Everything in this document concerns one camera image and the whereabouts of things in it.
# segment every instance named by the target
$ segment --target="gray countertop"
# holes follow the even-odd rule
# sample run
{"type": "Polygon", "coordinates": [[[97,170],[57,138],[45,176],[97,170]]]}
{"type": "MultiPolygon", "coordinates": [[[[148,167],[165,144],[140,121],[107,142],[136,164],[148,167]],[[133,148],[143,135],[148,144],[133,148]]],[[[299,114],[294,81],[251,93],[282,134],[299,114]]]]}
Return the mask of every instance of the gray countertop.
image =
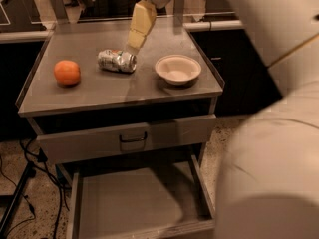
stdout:
{"type": "Polygon", "coordinates": [[[84,110],[170,102],[219,96],[222,87],[211,72],[188,33],[173,24],[172,17],[156,20],[144,47],[138,54],[136,71],[118,74],[101,71],[100,51],[122,50],[130,20],[58,25],[43,55],[19,110],[22,117],[70,113],[84,110]],[[156,61],[180,54],[197,60],[202,71],[198,79],[184,87],[174,87],[155,72],[156,61]],[[70,88],[57,85],[53,69],[61,60],[77,62],[81,82],[70,88]]]}

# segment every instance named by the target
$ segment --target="aluminum can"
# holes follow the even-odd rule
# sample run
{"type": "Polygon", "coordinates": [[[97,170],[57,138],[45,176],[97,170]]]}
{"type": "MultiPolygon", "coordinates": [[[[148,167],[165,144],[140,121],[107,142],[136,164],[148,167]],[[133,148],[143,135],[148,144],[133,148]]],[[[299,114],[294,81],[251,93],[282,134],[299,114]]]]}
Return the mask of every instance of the aluminum can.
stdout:
{"type": "Polygon", "coordinates": [[[137,66],[137,57],[119,50],[105,50],[98,55],[99,67],[118,73],[132,73],[137,66]]]}

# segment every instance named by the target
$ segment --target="speckled floor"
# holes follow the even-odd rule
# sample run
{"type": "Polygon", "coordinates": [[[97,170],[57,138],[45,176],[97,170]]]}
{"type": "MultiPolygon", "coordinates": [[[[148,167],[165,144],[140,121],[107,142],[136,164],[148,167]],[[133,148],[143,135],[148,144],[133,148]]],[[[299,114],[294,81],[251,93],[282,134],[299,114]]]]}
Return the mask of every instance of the speckled floor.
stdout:
{"type": "MultiPolygon", "coordinates": [[[[225,147],[229,138],[243,120],[244,118],[237,117],[216,119],[216,127],[213,130],[210,141],[206,145],[201,172],[212,202],[214,202],[215,199],[215,181],[225,147]]],[[[37,143],[32,143],[29,149],[37,152],[37,143]]],[[[0,155],[2,157],[3,173],[15,183],[18,183],[27,164],[19,141],[11,140],[1,142],[0,155]]],[[[50,162],[48,162],[48,167],[52,173],[56,174],[55,168],[50,165],[50,162]]],[[[12,194],[14,189],[15,186],[13,183],[0,175],[0,194],[12,194]]],[[[27,199],[34,206],[36,217],[35,219],[14,228],[8,235],[8,239],[53,238],[54,224],[56,222],[59,207],[58,188],[50,181],[44,172],[37,170],[36,176],[28,180],[24,195],[27,195],[27,199]]],[[[70,197],[71,193],[70,191],[67,191],[66,202],[68,205],[70,203],[70,197]]],[[[24,199],[21,199],[10,228],[16,226],[19,222],[30,218],[32,219],[33,215],[28,208],[28,204],[24,199]]],[[[67,223],[68,210],[65,204],[63,204],[57,238],[66,238],[67,223]]]]}

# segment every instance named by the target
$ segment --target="black metal bar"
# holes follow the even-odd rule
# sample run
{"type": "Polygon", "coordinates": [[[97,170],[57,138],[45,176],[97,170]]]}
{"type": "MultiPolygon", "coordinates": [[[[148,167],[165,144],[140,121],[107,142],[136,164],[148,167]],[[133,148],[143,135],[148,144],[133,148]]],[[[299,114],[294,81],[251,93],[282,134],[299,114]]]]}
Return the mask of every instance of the black metal bar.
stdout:
{"type": "Polygon", "coordinates": [[[3,217],[0,221],[0,239],[5,238],[5,232],[7,230],[7,225],[9,224],[14,211],[16,207],[18,206],[18,202],[20,200],[20,197],[22,196],[22,192],[24,189],[24,186],[28,180],[29,177],[31,177],[31,172],[34,172],[32,169],[34,166],[33,162],[28,162],[26,168],[24,169],[24,172],[20,178],[20,181],[14,191],[12,200],[10,201],[8,207],[6,208],[5,213],[3,214],[3,217]]]}

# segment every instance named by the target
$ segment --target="small bowl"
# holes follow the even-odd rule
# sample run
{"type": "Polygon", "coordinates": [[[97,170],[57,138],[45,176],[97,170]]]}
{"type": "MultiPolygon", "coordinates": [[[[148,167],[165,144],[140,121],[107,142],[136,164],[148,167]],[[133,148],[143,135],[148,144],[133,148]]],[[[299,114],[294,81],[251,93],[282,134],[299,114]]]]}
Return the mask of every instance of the small bowl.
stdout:
{"type": "Polygon", "coordinates": [[[171,55],[157,61],[156,72],[169,84],[184,85],[199,76],[201,66],[187,56],[171,55]]]}

